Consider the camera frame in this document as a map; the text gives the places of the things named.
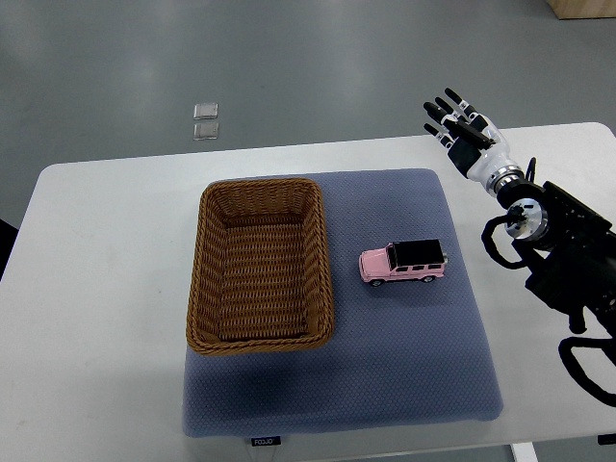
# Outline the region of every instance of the gray floor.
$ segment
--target gray floor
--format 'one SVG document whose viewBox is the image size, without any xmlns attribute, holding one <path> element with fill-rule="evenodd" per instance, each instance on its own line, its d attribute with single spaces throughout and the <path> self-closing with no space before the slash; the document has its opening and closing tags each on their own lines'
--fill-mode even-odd
<svg viewBox="0 0 616 462">
<path fill-rule="evenodd" d="M 56 163 L 419 135 L 447 86 L 502 128 L 614 131 L 615 59 L 616 19 L 558 21 L 545 0 L 3 0 L 0 217 L 19 226 Z M 204 101 L 215 141 L 193 141 Z M 540 462 L 616 458 L 594 438 L 536 447 Z"/>
</svg>

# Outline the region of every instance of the black car roof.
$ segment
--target black car roof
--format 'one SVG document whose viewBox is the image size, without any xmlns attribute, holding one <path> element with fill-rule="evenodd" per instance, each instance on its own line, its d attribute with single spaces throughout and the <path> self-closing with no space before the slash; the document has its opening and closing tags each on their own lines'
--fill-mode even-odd
<svg viewBox="0 0 616 462">
<path fill-rule="evenodd" d="M 438 239 L 405 241 L 392 244 L 394 245 L 398 267 L 445 263 L 441 243 Z"/>
</svg>

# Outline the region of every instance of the robotic arm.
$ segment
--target robotic arm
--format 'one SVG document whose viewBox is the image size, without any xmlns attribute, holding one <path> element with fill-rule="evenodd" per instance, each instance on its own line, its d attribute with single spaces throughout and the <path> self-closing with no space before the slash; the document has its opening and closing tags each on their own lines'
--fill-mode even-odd
<svg viewBox="0 0 616 462">
<path fill-rule="evenodd" d="M 438 129 L 426 124 L 425 130 L 445 147 L 460 173 L 480 183 L 506 210 L 486 223 L 481 235 L 486 251 L 510 270 L 528 267 L 526 288 L 567 315 L 574 334 L 586 330 L 584 306 L 597 317 L 610 339 L 570 337 L 558 352 L 577 384 L 616 407 L 616 394 L 593 382 L 573 354 L 575 347 L 599 348 L 616 366 L 616 235 L 611 223 L 555 184 L 533 183 L 535 160 L 524 174 L 509 159 L 509 145 L 494 123 L 453 90 L 445 94 L 457 109 L 438 97 L 436 104 L 425 103 L 427 114 L 438 124 Z M 492 235 L 500 224 L 513 238 L 520 261 L 509 262 L 499 254 Z"/>
</svg>

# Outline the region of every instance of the brown wicker basket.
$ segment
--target brown wicker basket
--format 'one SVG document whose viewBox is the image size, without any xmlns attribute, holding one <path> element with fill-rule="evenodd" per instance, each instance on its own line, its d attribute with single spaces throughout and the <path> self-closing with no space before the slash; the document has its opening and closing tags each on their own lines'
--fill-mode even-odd
<svg viewBox="0 0 616 462">
<path fill-rule="evenodd" d="M 204 355 L 316 348 L 333 333 L 321 189 L 224 181 L 201 195 L 186 335 Z"/>
</svg>

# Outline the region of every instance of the toy car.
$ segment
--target toy car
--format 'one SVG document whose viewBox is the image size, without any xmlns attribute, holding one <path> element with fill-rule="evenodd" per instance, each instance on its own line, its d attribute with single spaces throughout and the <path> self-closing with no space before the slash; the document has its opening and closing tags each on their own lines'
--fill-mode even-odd
<svg viewBox="0 0 616 462">
<path fill-rule="evenodd" d="M 366 250 L 359 257 L 362 281 L 377 287 L 384 282 L 420 280 L 432 282 L 443 277 L 447 254 L 437 239 L 389 243 Z"/>
</svg>

